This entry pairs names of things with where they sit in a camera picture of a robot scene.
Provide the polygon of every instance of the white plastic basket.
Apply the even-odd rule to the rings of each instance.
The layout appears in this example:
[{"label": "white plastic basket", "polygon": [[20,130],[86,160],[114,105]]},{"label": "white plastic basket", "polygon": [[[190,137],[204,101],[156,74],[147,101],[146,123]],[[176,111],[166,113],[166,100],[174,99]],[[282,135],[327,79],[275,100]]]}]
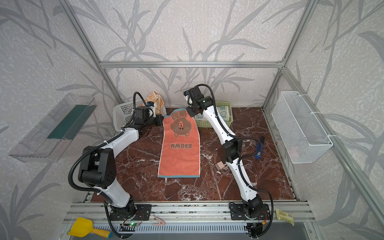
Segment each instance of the white plastic basket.
[{"label": "white plastic basket", "polygon": [[[143,101],[136,99],[136,107],[143,104]],[[123,126],[125,126],[128,121],[131,119],[133,110],[136,108],[133,107],[133,101],[122,103],[113,107],[113,126],[116,131],[120,131]]]},{"label": "white plastic basket", "polygon": [[280,93],[272,117],[293,163],[314,162],[333,146],[315,114],[299,92]]}]

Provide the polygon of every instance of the metal bracket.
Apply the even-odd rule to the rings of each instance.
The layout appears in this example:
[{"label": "metal bracket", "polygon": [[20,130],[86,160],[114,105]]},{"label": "metal bracket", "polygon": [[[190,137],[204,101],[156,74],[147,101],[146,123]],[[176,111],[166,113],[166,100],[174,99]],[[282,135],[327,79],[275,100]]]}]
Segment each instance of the metal bracket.
[{"label": "metal bracket", "polygon": [[[130,221],[148,221],[149,216],[151,215],[151,204],[135,204],[137,210],[136,215],[130,219]],[[121,221],[120,217],[116,215],[116,213],[112,212],[109,217],[111,218],[111,221]]]},{"label": "metal bracket", "polygon": [[[230,204],[229,210],[231,211],[231,219],[232,220],[249,220],[245,216],[244,213],[244,204]],[[271,219],[271,213],[269,212],[268,204],[263,204],[263,207],[261,208],[258,217],[256,217],[257,220],[265,220],[265,214],[266,213],[266,219]]]}]

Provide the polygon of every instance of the clear acrylic shelf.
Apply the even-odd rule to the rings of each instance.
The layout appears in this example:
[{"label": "clear acrylic shelf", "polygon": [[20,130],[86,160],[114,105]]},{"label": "clear acrylic shelf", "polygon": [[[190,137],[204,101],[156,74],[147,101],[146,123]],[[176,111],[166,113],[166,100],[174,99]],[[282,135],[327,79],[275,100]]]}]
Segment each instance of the clear acrylic shelf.
[{"label": "clear acrylic shelf", "polygon": [[96,105],[67,94],[9,153],[22,162],[57,162]]}]

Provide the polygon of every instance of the bear face print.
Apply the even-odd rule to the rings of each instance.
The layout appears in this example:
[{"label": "bear face print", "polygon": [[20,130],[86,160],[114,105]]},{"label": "bear face print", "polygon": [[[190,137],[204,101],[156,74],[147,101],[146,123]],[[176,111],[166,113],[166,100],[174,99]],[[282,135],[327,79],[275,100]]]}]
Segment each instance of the bear face print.
[{"label": "bear face print", "polygon": [[181,110],[171,114],[171,118],[174,121],[170,128],[175,137],[180,135],[184,135],[186,137],[189,136],[189,133],[192,129],[192,124],[187,120],[187,111]]}]

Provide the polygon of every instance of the orange towel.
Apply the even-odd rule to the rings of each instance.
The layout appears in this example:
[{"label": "orange towel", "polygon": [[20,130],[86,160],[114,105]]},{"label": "orange towel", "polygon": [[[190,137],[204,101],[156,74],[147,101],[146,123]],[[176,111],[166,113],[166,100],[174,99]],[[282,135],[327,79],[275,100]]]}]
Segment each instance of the orange towel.
[{"label": "orange towel", "polygon": [[158,177],[200,177],[200,135],[185,108],[165,116]]}]

